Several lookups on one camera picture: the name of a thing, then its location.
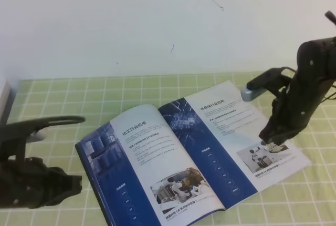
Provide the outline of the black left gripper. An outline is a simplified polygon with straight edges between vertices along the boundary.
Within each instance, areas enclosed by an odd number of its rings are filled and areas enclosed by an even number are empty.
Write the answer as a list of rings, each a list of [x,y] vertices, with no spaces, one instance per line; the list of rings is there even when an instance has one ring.
[[[78,195],[82,176],[47,167],[41,158],[26,158],[26,140],[34,131],[58,121],[29,120],[1,125],[1,208],[39,208],[59,204],[59,196]]]

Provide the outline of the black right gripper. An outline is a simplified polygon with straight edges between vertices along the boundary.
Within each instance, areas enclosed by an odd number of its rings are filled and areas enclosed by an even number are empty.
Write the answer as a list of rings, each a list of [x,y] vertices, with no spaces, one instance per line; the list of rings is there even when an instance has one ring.
[[[282,151],[284,143],[303,131],[333,85],[333,76],[297,69],[286,89],[272,102],[272,114],[259,137],[268,151]]]

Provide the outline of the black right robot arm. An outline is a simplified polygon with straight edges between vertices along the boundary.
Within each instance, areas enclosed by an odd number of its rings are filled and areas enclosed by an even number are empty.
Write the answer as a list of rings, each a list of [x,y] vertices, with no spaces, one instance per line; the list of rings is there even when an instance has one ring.
[[[305,129],[313,113],[335,82],[335,38],[300,45],[292,78],[281,69],[265,73],[263,87],[275,95],[272,113],[259,136],[266,144],[283,144]]]

